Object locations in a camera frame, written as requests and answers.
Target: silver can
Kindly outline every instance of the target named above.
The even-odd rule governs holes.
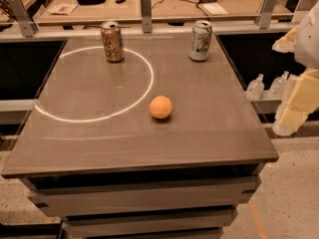
[[[195,61],[208,58],[211,39],[211,24],[205,20],[196,21],[192,27],[189,57]]]
[[[101,25],[101,34],[107,60],[119,62],[124,58],[124,48],[121,28],[118,22],[104,22]]]

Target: concrete floor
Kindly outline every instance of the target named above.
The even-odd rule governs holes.
[[[261,172],[262,183],[221,239],[317,239],[319,137],[273,139],[279,160]],[[0,171],[10,151],[0,151]],[[19,180],[0,177],[0,223],[59,222],[43,215]]]

